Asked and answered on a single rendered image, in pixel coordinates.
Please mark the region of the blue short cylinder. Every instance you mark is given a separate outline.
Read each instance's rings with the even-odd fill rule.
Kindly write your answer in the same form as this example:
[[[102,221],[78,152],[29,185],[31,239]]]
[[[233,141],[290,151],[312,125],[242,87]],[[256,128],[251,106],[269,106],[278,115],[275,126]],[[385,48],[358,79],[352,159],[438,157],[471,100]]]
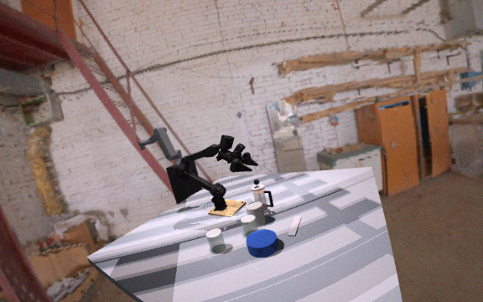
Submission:
[[[248,252],[256,258],[266,258],[278,250],[278,238],[275,232],[262,229],[247,237]]]

